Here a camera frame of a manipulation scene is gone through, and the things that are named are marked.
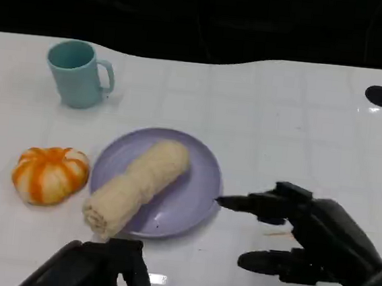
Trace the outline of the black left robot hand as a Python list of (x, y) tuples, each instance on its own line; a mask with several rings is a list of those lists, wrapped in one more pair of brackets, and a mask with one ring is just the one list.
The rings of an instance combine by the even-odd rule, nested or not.
[(113, 238), (105, 243), (72, 241), (18, 286), (151, 286), (144, 243)]

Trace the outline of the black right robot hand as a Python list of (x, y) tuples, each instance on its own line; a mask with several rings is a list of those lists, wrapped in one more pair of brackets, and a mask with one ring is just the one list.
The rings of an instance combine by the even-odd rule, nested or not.
[(382, 271), (382, 258), (346, 210), (331, 199), (290, 182), (248, 195), (221, 196), (216, 202), (231, 211), (250, 213), (272, 225), (290, 223), (300, 244), (289, 251), (267, 250), (241, 254), (242, 269), (274, 276), (284, 283), (318, 282), (362, 286)]

